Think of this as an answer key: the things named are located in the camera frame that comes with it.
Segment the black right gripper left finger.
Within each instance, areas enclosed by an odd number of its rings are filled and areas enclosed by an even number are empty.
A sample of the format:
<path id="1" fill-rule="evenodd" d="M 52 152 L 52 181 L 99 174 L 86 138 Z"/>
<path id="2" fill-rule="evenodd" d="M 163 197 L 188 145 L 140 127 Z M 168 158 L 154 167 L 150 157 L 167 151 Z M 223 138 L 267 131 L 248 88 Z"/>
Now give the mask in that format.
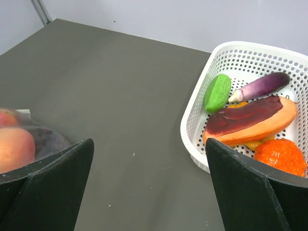
<path id="1" fill-rule="evenodd" d="M 94 142 L 85 139 L 0 175 L 2 231 L 72 231 L 87 184 Z"/>

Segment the clear zip top bag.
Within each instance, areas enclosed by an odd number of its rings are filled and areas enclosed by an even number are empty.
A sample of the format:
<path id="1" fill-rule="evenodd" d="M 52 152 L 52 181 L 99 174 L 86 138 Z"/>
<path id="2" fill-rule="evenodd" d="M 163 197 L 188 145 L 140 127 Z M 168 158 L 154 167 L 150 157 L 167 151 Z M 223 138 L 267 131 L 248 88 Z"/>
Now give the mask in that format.
<path id="1" fill-rule="evenodd" d="M 61 134 L 32 119 L 29 111 L 1 108 L 1 174 L 29 165 L 70 146 Z"/>

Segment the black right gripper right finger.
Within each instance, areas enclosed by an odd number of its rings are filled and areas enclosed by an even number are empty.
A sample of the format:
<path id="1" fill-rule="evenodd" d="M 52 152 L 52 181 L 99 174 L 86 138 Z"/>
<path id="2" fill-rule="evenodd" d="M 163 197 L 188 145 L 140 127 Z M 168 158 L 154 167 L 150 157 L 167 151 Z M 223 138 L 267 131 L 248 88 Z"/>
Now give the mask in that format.
<path id="1" fill-rule="evenodd" d="M 227 231 L 306 231 L 308 180 L 209 138 L 207 161 Z"/>

